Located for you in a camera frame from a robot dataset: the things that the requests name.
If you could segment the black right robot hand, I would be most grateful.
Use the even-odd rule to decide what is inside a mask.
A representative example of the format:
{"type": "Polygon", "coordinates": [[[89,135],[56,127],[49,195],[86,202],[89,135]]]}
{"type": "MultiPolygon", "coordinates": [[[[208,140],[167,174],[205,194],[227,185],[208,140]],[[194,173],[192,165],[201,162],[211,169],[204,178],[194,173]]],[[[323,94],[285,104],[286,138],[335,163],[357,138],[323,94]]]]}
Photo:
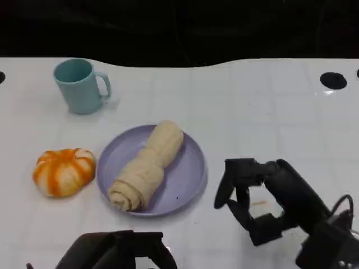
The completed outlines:
{"type": "Polygon", "coordinates": [[[255,159],[227,159],[215,195],[214,208],[227,205],[239,224],[249,232],[253,245],[259,246],[282,237],[286,230],[300,227],[311,234],[316,224],[329,218],[323,200],[285,160],[258,163],[255,159]],[[279,217],[250,214],[250,191],[264,185],[283,212],[279,217]]]}

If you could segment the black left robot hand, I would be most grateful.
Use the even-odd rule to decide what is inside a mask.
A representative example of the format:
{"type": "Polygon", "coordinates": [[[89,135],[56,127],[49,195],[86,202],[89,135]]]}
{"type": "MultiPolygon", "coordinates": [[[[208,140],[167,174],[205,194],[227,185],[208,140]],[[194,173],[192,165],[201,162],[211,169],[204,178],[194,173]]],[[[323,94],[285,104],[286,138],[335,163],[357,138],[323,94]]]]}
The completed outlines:
{"type": "Polygon", "coordinates": [[[159,268],[177,268],[162,238],[162,232],[132,230],[83,234],[56,267],[136,268],[136,258],[146,257],[159,268]]]}

